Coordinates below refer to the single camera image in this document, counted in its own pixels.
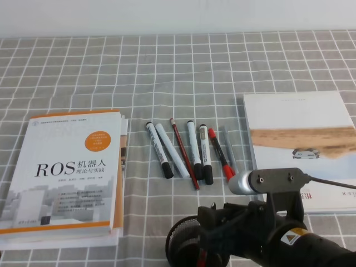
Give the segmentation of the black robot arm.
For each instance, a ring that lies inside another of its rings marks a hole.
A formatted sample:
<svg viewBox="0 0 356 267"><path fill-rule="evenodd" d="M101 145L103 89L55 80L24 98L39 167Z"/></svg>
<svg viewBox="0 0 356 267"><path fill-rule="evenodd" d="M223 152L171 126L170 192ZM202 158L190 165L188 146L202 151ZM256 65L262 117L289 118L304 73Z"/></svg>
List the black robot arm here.
<svg viewBox="0 0 356 267"><path fill-rule="evenodd" d="M298 192L268 193L266 201L201 206L199 244L209 253L250 259L260 266L355 266L355 253L313 234L304 224Z"/></svg>

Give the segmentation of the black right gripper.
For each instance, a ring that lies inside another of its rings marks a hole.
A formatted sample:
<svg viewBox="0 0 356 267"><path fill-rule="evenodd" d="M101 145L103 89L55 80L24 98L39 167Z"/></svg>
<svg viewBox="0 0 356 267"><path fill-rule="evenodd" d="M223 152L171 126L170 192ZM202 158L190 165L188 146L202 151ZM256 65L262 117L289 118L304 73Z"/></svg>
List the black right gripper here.
<svg viewBox="0 0 356 267"><path fill-rule="evenodd" d="M300 193L268 193L266 201L248 205L225 203L222 209L201 206L199 245L208 253L235 255L261 266L294 266L281 238L305 225Z"/></svg>

